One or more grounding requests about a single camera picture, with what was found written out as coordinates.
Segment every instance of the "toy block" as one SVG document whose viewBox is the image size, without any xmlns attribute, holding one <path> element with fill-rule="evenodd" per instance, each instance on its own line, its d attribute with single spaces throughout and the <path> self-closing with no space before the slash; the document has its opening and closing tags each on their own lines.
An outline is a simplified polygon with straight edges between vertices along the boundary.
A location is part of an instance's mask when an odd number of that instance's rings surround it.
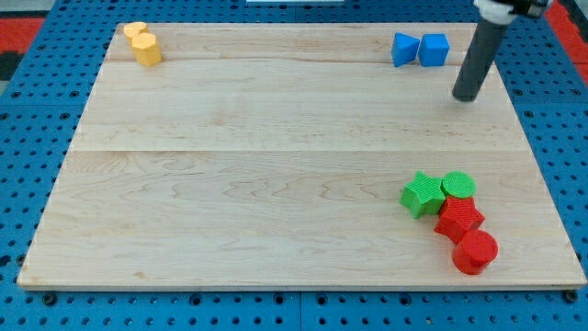
<svg viewBox="0 0 588 331">
<path fill-rule="evenodd" d="M 453 171 L 443 177 L 441 189 L 447 196 L 465 199 L 476 193 L 476 183 L 468 174 Z"/>
<path fill-rule="evenodd" d="M 139 64 L 152 66 L 162 61 L 162 53 L 154 34 L 147 32 L 134 37 L 132 50 Z"/>
<path fill-rule="evenodd" d="M 416 59 L 420 43 L 415 37 L 396 32 L 391 51 L 394 66 L 399 67 Z"/>
<path fill-rule="evenodd" d="M 449 53 L 449 41 L 444 34 L 425 34 L 419 49 L 421 65 L 443 66 Z"/>
<path fill-rule="evenodd" d="M 451 255 L 459 271 L 468 275 L 479 275 L 498 256 L 498 243 L 487 232 L 467 232 Z"/>
<path fill-rule="evenodd" d="M 435 232 L 446 235 L 454 244 L 457 244 L 467 231 L 478 229 L 484 219 L 484 215 L 476 210 L 472 197 L 458 199 L 447 196 L 439 211 L 439 222 Z"/>
<path fill-rule="evenodd" d="M 404 187 L 400 203 L 417 219 L 423 214 L 437 214 L 444 201 L 441 178 L 417 171 L 414 180 Z"/>
<path fill-rule="evenodd" d="M 145 22 L 133 22 L 126 24 L 122 31 L 125 34 L 125 37 L 127 37 L 129 45 L 132 47 L 132 39 L 142 33 L 149 32 L 149 29 L 147 28 L 147 23 Z"/>
</svg>

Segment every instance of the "blue cube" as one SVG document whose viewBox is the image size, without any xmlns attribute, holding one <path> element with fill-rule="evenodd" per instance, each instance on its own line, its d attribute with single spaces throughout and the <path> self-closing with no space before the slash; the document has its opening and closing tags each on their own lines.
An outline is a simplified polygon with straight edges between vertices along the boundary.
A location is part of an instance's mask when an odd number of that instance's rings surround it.
<svg viewBox="0 0 588 331">
<path fill-rule="evenodd" d="M 416 59 L 419 43 L 417 38 L 399 32 L 395 33 L 391 51 L 394 66 L 399 67 Z"/>
<path fill-rule="evenodd" d="M 422 66 L 443 66 L 449 53 L 449 41 L 444 34 L 425 34 L 419 59 Z"/>
</svg>

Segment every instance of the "yellow cylinder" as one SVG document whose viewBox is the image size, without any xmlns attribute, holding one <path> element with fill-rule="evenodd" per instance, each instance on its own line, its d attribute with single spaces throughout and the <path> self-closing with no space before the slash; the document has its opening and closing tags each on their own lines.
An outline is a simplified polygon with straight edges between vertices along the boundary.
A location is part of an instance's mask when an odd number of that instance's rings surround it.
<svg viewBox="0 0 588 331">
<path fill-rule="evenodd" d="M 142 33 L 149 32 L 149 29 L 147 28 L 147 23 L 145 22 L 133 22 L 126 24 L 123 28 L 123 32 L 125 37 L 127 37 L 129 45 L 131 46 L 133 37 L 137 37 Z"/>
<path fill-rule="evenodd" d="M 142 65 L 152 66 L 162 61 L 157 37 L 152 33 L 141 33 L 132 39 L 132 52 Z"/>
</svg>

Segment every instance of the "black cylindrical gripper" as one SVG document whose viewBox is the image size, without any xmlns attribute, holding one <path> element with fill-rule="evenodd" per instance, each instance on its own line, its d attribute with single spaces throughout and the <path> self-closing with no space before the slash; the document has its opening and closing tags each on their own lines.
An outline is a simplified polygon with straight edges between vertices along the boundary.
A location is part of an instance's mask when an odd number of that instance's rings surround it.
<svg viewBox="0 0 588 331">
<path fill-rule="evenodd" d="M 508 25 L 494 24 L 485 19 L 478 24 L 453 86 L 454 98 L 464 102 L 476 99 L 507 30 Z"/>
</svg>

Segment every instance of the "red cylinder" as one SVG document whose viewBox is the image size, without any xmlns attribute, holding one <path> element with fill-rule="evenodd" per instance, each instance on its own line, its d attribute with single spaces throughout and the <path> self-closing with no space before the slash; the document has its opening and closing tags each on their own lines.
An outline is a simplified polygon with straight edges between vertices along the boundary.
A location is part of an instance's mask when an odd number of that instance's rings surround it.
<svg viewBox="0 0 588 331">
<path fill-rule="evenodd" d="M 453 263 L 463 273 L 479 275 L 498 255 L 496 240 L 482 230 L 466 232 L 453 249 Z"/>
</svg>

